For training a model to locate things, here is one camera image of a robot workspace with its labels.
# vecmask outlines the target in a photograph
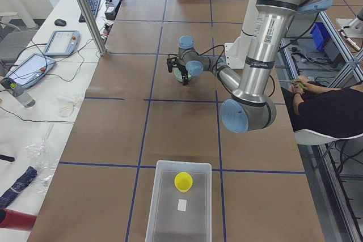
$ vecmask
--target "red cylinder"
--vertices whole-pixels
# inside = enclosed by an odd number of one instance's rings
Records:
[[[35,220],[36,215],[0,208],[0,228],[31,231]]]

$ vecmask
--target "black keyboard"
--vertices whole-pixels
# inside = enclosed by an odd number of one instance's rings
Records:
[[[93,14],[93,17],[94,17],[94,18],[96,18],[96,16],[97,16],[97,12],[98,12],[98,8],[99,8],[100,3],[101,3],[101,0],[87,0],[87,2],[88,2],[88,5],[89,5],[89,7],[90,7],[90,9],[91,9],[91,12],[92,12],[92,14]],[[82,23],[82,22],[85,22],[85,21],[86,21],[86,19],[85,19],[85,17],[81,14],[81,15],[80,15],[80,17],[79,17],[79,19],[78,19],[78,21],[79,21],[80,23]]]

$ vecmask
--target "white table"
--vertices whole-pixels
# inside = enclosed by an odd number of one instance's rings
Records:
[[[96,18],[99,29],[103,28],[105,22],[105,2],[103,1],[101,5]],[[78,45],[78,49],[80,49],[89,39],[92,39],[87,24],[78,22],[80,14],[81,10],[76,0],[60,0],[38,30],[33,38],[33,42],[36,44],[46,43],[52,32],[57,29],[78,30],[81,34]],[[65,27],[55,26],[54,21],[57,18],[66,20],[67,25]],[[34,52],[39,52],[39,50],[33,47],[24,51],[17,61],[17,64],[21,63]],[[80,54],[85,60],[74,80],[65,82],[59,77],[47,75],[45,79],[42,79],[37,85],[28,90],[29,94],[36,101],[33,107],[23,107],[7,92],[0,92],[0,99],[3,100],[0,106],[24,119],[75,121],[79,109],[75,108],[70,117],[60,117],[58,115],[59,103],[57,97],[62,95],[78,95],[82,99],[84,98],[86,89],[96,69],[99,53],[95,43],[91,41],[80,51]],[[67,80],[71,79],[83,61],[81,56],[76,53],[58,62],[50,73],[60,75]],[[73,124],[54,124],[50,122],[24,122],[2,109],[0,109],[0,124],[0,154],[15,157],[15,161],[12,163],[0,160],[0,195],[26,171],[28,166],[34,166],[34,160],[27,156],[26,146],[41,143],[46,138],[49,165],[56,165],[73,126]],[[39,176],[44,176],[49,173],[51,174],[52,171],[47,172],[46,170],[40,172]],[[8,209],[37,215],[45,197],[45,192],[39,193],[44,188],[38,182],[39,180],[34,180],[28,188],[23,190]],[[27,241],[29,234],[30,232],[26,231],[0,229],[0,241]]]

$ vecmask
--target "computer mouse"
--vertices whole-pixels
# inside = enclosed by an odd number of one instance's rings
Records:
[[[54,25],[64,27],[65,25],[67,25],[67,21],[65,21],[63,19],[56,19],[54,21]]]

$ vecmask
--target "blue bin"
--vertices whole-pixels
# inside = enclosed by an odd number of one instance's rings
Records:
[[[313,36],[317,51],[323,52],[326,42],[331,38],[324,24],[316,22],[310,34]]]

